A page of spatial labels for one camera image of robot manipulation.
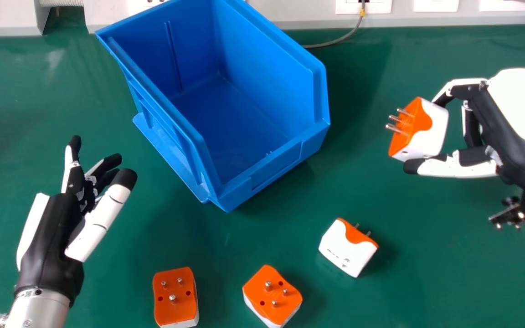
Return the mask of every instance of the green table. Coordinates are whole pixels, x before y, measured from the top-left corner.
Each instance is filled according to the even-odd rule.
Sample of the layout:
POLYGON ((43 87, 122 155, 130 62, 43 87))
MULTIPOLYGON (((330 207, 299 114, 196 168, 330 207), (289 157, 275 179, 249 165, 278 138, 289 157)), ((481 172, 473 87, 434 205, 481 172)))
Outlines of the green table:
MULTIPOLYGON (((294 31, 302 43, 343 31, 294 31)), ((499 179, 407 176, 387 157, 387 114, 450 79, 525 66, 525 26, 366 29, 314 50, 327 66, 332 126, 321 151, 226 214, 202 205, 135 128, 117 64, 82 14, 51 18, 46 36, 0 39, 0 311, 32 199, 59 191, 64 145, 82 136, 85 167, 121 152, 139 181, 85 264, 67 327, 155 327, 155 272, 190 266, 200 328, 264 327, 242 284, 265 263, 304 295, 288 327, 519 328, 525 324, 525 228, 487 216, 517 193, 499 179), (317 247, 338 216, 380 249, 358 279, 317 247)), ((446 150, 461 147, 452 104, 446 150)))

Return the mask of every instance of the blue plastic bin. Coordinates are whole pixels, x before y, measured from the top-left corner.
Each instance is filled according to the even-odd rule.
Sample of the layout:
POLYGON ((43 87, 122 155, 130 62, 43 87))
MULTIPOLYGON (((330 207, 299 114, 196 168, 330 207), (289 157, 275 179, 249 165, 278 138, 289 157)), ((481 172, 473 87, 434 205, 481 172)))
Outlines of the blue plastic bin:
POLYGON ((242 0, 171 0, 97 36, 133 122, 202 203, 233 210, 323 142, 325 67, 242 0))

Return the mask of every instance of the robotic hand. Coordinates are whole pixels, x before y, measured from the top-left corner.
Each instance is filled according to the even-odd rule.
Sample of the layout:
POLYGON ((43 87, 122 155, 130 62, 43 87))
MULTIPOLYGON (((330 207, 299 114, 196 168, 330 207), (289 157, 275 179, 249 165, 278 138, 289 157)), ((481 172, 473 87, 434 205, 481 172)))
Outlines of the robotic hand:
POLYGON ((501 229, 509 224, 519 229, 525 223, 525 68, 505 69, 495 77, 450 81, 432 102, 415 99, 407 108, 390 116, 396 124, 391 157, 404 162, 407 174, 474 178, 499 176, 508 185, 522 189, 509 197, 507 207, 489 218, 501 229), (452 100, 461 107, 466 149, 439 155, 447 128, 445 106, 452 100))
POLYGON ((19 280, 0 328, 62 328, 84 281, 82 264, 127 201, 137 174, 119 170, 121 155, 101 159, 84 173, 74 136, 66 147, 61 193, 38 193, 17 248, 19 280))

